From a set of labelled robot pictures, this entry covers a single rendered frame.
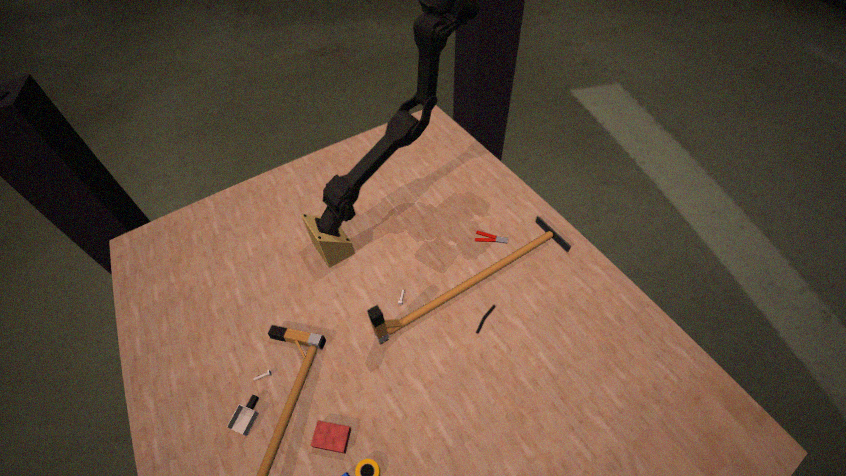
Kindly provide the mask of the red-handled pliers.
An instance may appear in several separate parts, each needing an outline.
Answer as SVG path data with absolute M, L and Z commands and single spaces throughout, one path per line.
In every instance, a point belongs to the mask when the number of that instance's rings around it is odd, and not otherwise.
M 489 238 L 475 238 L 476 242 L 500 242 L 500 243 L 507 244 L 507 238 L 504 238 L 504 237 L 495 236 L 495 235 L 488 234 L 488 233 L 485 233 L 485 232 L 481 232 L 481 231 L 478 231 L 478 230 L 477 230 L 476 234 L 489 237 Z

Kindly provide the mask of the red flat block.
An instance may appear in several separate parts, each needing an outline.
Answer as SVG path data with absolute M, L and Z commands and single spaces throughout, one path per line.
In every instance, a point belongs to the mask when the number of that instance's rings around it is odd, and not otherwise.
M 352 428 L 331 422 L 317 421 L 311 446 L 345 454 Z

